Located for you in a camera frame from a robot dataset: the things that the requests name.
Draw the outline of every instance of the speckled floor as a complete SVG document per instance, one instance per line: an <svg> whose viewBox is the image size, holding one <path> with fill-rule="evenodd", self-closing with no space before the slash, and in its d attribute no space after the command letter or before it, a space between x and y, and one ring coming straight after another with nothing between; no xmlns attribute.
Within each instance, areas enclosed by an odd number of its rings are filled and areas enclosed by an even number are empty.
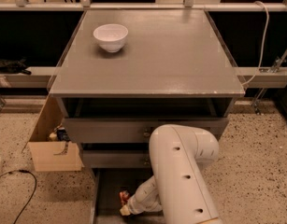
<svg viewBox="0 0 287 224"><path fill-rule="evenodd" d="M287 123L273 102L263 116L235 105L220 140L220 158L203 171L224 224L287 223ZM38 114L0 114L0 175L17 169L37 178L32 201L17 223L89 223L93 181L81 172L37 173L24 148ZM0 178L0 223L13 223L32 193L33 178Z"/></svg>

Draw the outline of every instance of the brown box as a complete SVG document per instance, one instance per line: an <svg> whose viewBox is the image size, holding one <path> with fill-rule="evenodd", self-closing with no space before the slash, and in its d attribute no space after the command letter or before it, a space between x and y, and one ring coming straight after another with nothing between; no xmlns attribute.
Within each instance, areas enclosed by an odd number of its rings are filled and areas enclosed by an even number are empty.
<svg viewBox="0 0 287 224"><path fill-rule="evenodd" d="M61 123L62 118L56 100L48 97L28 143L37 172L81 170L82 161L77 144L69 142L67 154L55 155L64 150L65 142L48 141L50 133Z"/></svg>

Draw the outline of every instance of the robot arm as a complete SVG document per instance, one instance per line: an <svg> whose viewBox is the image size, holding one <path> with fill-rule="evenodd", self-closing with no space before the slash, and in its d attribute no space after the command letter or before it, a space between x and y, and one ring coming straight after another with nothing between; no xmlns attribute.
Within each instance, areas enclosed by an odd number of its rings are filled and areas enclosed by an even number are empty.
<svg viewBox="0 0 287 224"><path fill-rule="evenodd" d="M157 128L150 140L154 176L136 190L124 210L139 214L163 208L166 224L222 224L199 171L217 160L218 151L216 138L205 130Z"/></svg>

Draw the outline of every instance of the bowl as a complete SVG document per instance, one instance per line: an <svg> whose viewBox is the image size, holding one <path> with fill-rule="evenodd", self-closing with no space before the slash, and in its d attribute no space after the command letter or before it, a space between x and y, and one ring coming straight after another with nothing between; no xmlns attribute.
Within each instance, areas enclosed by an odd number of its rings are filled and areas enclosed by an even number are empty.
<svg viewBox="0 0 287 224"><path fill-rule="evenodd" d="M102 25L93 32L98 45L107 52L117 52L123 48L127 35L127 28L119 24Z"/></svg>

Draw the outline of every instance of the wire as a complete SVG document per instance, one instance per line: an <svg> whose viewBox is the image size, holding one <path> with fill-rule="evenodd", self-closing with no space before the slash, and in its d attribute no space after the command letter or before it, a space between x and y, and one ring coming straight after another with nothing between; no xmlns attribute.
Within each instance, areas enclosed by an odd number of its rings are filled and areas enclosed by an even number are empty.
<svg viewBox="0 0 287 224"><path fill-rule="evenodd" d="M256 1L255 4L257 4L260 7L263 7L264 10L265 10L265 14L266 14L265 29L264 29L264 33L263 33L262 46L261 46L261 54L260 54L260 59L259 59L259 63L258 63L258 66L257 66L257 68L259 69L261 67L261 65L262 65L264 48L265 48L265 35L266 35L267 25L268 25L268 22L270 20L270 16L269 16L268 10L267 10L267 8L266 8L266 6L265 6L265 4L263 2ZM244 86L244 85L247 85L248 83L250 83L255 78L255 76L256 76L256 72L249 80L247 80L246 82L242 83L242 85Z"/></svg>
<svg viewBox="0 0 287 224"><path fill-rule="evenodd" d="M2 176L4 176L4 175L12 175L14 172L31 175L31 176L34 178L34 180L35 180L35 184L34 184L33 192L32 192L32 194L31 194L31 196L29 197L28 202L24 205L24 207L22 208L22 210L20 211L20 213L17 215L17 217L15 218L13 224L15 224L15 223L17 222L17 220L18 220L19 217L21 216L22 212L24 211L24 209L26 208L26 206L29 204L29 202L30 202L31 199L33 198L34 193L35 193L35 191L36 191L36 187L37 187L37 179L36 179L35 175L33 175L33 174L32 174L30 171L28 171L28 170L24 170L24 169L13 170L13 171L9 171L9 172L6 172L6 173L0 175L0 177L2 177Z"/></svg>

